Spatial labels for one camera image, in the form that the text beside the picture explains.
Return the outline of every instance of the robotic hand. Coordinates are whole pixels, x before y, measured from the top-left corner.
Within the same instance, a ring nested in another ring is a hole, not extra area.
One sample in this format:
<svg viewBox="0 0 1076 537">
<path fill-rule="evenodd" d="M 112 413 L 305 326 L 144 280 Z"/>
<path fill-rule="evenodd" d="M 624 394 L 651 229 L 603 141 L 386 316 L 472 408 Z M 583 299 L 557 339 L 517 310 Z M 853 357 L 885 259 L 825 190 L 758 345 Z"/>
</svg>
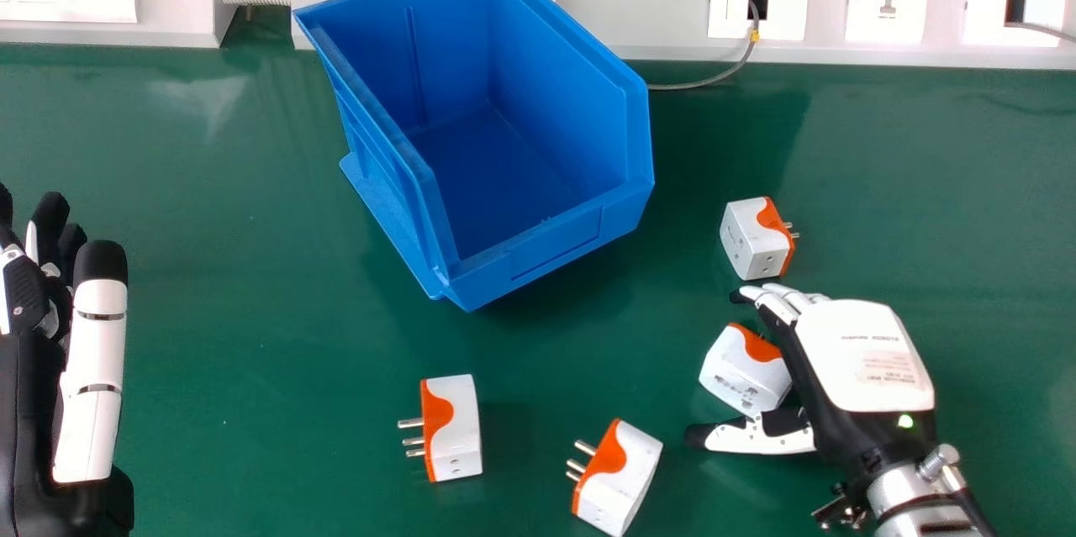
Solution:
<svg viewBox="0 0 1076 537">
<path fill-rule="evenodd" d="M 955 448 L 936 440 L 934 385 L 890 307 L 776 283 L 731 297 L 759 311 L 803 406 L 689 426 L 689 446 L 817 451 L 845 475 L 836 498 L 813 513 L 826 531 L 835 522 L 858 531 L 873 514 L 876 537 L 995 536 L 957 468 Z"/>
<path fill-rule="evenodd" d="M 126 535 L 130 479 L 112 466 L 123 391 L 127 258 L 86 242 L 59 193 L 26 245 L 0 185 L 0 537 Z"/>
</svg>

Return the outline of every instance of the white and orange plug adapter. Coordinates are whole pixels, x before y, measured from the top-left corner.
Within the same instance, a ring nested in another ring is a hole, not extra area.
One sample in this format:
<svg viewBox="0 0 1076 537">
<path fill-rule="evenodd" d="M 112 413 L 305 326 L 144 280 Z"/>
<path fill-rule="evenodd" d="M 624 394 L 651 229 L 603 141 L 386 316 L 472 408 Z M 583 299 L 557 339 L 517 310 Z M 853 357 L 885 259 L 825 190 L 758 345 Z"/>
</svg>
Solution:
<svg viewBox="0 0 1076 537">
<path fill-rule="evenodd" d="M 482 435 L 478 424 L 475 379 L 452 376 L 422 380 L 422 418 L 400 420 L 396 426 L 422 428 L 422 436 L 404 438 L 408 457 L 426 461 L 430 482 L 456 480 L 482 472 Z"/>
<path fill-rule="evenodd" d="M 748 418 L 773 411 L 792 388 L 781 351 L 742 325 L 730 323 L 706 353 L 698 383 Z"/>
<path fill-rule="evenodd" d="M 740 279 L 769 279 L 784 275 L 796 251 L 790 228 L 769 197 L 755 197 L 725 206 L 719 238 Z"/>
<path fill-rule="evenodd" d="M 568 460 L 567 476 L 576 481 L 571 513 L 612 537 L 621 537 L 635 520 L 662 454 L 656 438 L 623 420 L 613 420 L 597 449 L 582 440 L 576 449 L 590 464 Z"/>
</svg>

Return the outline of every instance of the blue storage container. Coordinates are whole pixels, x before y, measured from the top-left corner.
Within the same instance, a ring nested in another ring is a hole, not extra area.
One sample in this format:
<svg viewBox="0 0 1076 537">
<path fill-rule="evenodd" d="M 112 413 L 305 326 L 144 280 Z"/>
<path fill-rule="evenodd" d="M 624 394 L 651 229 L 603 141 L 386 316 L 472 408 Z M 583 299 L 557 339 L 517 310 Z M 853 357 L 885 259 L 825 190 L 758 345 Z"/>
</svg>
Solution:
<svg viewBox="0 0 1076 537">
<path fill-rule="evenodd" d="M 551 0 L 296 11 L 340 104 L 340 162 L 430 298 L 475 310 L 638 225 L 646 84 Z"/>
</svg>

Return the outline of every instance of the green table surface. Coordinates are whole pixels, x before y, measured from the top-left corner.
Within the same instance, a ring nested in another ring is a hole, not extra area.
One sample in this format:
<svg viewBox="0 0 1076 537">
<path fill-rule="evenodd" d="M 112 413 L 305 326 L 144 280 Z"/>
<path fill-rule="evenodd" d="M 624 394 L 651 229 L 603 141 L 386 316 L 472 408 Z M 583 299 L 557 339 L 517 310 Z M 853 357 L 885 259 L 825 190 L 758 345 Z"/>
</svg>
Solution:
<svg viewBox="0 0 1076 537">
<path fill-rule="evenodd" d="M 116 460 L 139 535 L 593 537 L 564 461 L 618 416 L 665 443 L 632 536 L 817 535 L 836 470 L 681 443 L 735 414 L 696 377 L 725 323 L 758 326 L 714 235 L 758 195 L 803 231 L 787 283 L 898 311 L 1000 533 L 1076 533 L 1076 75 L 750 65 L 654 94 L 638 230 L 466 314 L 340 173 L 332 93 L 285 27 L 220 52 L 0 46 L 19 217 L 61 189 L 130 256 Z M 462 372 L 485 474 L 429 484 L 395 422 Z"/>
</svg>

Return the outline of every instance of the gray cable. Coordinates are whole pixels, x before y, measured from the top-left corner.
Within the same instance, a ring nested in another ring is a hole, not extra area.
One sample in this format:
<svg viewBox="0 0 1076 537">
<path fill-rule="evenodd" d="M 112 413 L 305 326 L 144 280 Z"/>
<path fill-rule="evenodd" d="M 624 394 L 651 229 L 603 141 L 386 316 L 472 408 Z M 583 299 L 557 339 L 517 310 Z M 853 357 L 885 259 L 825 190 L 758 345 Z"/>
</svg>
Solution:
<svg viewBox="0 0 1076 537">
<path fill-rule="evenodd" d="M 699 80 L 696 82 L 688 82 L 682 84 L 648 84 L 647 89 L 653 91 L 678 91 L 683 89 L 696 89 L 699 88 L 699 86 L 708 86 L 719 82 L 723 82 L 728 77 L 733 76 L 734 74 L 736 74 L 738 70 L 742 69 L 744 65 L 747 65 L 748 59 L 751 58 L 751 54 L 754 51 L 754 45 L 759 43 L 758 42 L 759 20 L 760 20 L 759 9 L 755 8 L 754 2 L 751 0 L 747 1 L 747 5 L 748 9 L 751 10 L 751 19 L 754 23 L 751 27 L 751 30 L 748 31 L 747 34 L 747 50 L 744 51 L 744 55 L 740 57 L 738 62 L 731 66 L 728 69 L 723 70 L 722 72 L 713 75 L 712 77 L 707 77 L 705 80 Z"/>
<path fill-rule="evenodd" d="M 1065 40 L 1070 43 L 1076 43 L 1076 36 L 1072 32 L 1059 31 L 1050 27 L 1045 27 L 1045 25 L 1033 25 L 1031 23 L 1007 23 L 1006 27 L 1013 27 L 1016 29 L 1028 29 L 1029 31 L 1045 32 L 1048 36 L 1053 36 L 1060 40 Z"/>
</svg>

